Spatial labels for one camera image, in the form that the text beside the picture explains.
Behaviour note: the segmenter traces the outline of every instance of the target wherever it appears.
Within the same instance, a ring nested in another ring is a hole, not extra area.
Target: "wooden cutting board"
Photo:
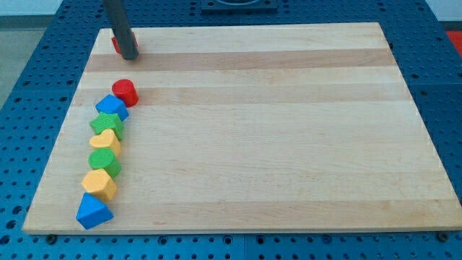
[[[31,234],[462,228],[462,207],[377,23],[135,29],[97,37],[23,229]],[[114,219],[83,230],[97,116],[132,79]]]

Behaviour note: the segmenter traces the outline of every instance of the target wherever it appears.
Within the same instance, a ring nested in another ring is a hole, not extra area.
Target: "blue triangular block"
[[[90,229],[111,220],[113,217],[113,213],[108,209],[106,204],[93,195],[85,193],[80,202],[76,219],[85,229]]]
[[[113,95],[105,96],[98,104],[96,104],[96,110],[107,114],[116,113],[121,121],[124,121],[125,118],[128,117],[128,111],[125,103]]]

